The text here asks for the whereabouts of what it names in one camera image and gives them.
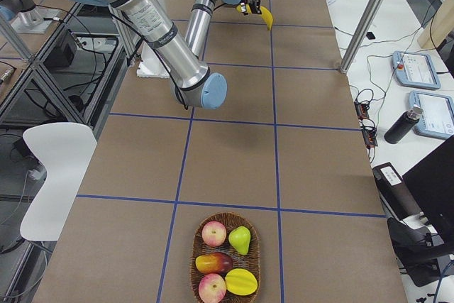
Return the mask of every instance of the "black bottle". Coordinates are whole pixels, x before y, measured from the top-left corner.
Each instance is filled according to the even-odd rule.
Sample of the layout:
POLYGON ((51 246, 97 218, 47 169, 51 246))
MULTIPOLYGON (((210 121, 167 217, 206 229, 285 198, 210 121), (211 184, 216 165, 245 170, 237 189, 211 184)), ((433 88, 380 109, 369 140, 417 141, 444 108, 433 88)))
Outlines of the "black bottle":
POLYGON ((412 109, 405 111, 392 127, 384 134, 384 139, 388 143, 398 143, 407 134, 411 128, 419 122, 423 114, 423 109, 414 106, 412 109))

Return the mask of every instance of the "black monitor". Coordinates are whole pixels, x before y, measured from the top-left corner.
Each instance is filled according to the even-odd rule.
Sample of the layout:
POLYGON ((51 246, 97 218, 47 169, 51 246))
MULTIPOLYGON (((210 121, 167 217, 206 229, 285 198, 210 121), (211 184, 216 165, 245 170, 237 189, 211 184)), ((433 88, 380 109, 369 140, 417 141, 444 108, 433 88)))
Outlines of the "black monitor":
MULTIPOLYGON (((394 250, 417 286, 437 280, 454 253, 454 136, 402 177, 438 235, 389 219, 394 250)), ((447 275, 454 274, 454 269, 447 275)))

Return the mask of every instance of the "fruit basket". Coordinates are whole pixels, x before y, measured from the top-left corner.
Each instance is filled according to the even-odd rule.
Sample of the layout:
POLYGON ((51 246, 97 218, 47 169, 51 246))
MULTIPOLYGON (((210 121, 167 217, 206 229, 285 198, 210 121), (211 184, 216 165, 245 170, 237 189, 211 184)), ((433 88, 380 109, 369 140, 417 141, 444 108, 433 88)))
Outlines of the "fruit basket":
POLYGON ((234 213, 225 212, 217 213, 212 216, 209 216, 203 220, 194 236, 194 243, 192 246, 192 256, 191 256, 191 286, 194 296, 196 297, 199 303, 203 303, 199 296, 199 283, 204 276, 200 273, 195 265, 195 260, 198 256, 204 255, 207 253, 213 252, 222 252, 232 257, 233 259, 233 268, 242 268, 250 271, 254 274, 258 282, 257 290, 249 294, 248 296, 238 296, 227 291, 226 296, 221 300, 221 303, 251 303, 255 301, 257 297, 258 290, 260 289, 260 249, 258 243, 257 233, 254 229, 254 226, 251 225, 249 221, 244 219, 242 216, 239 216, 234 213), (227 235, 239 226, 245 226, 250 231, 250 244, 249 252, 247 255, 240 255, 233 246, 230 245, 228 239, 224 241, 218 247, 211 247, 205 244, 204 240, 201 237, 201 231, 206 223, 210 221, 219 221, 221 222, 227 230, 227 235))

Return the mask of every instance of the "yellow fruit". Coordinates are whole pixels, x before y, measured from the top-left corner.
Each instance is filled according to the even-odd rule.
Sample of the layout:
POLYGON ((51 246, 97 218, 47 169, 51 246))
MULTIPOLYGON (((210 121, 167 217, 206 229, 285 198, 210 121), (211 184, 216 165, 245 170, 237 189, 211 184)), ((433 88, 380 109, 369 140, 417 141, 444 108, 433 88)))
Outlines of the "yellow fruit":
POLYGON ((245 269, 233 269, 229 271, 225 281, 227 290, 238 296, 247 296, 248 294, 254 293, 258 288, 258 283, 254 275, 245 269))

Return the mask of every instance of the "white tablet with blue border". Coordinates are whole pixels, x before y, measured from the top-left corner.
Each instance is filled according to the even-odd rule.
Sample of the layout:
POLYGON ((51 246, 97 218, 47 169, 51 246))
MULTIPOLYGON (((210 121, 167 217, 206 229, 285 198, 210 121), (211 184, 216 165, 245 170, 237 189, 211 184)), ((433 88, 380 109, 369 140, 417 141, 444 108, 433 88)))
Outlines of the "white tablet with blue border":
POLYGON ((392 67, 396 78, 405 87, 440 89, 441 84, 430 55, 426 53, 392 54, 392 67))
POLYGON ((443 140, 454 135, 454 102, 449 96, 429 92, 410 92, 410 107, 417 105, 424 114, 415 126, 416 133, 443 140))

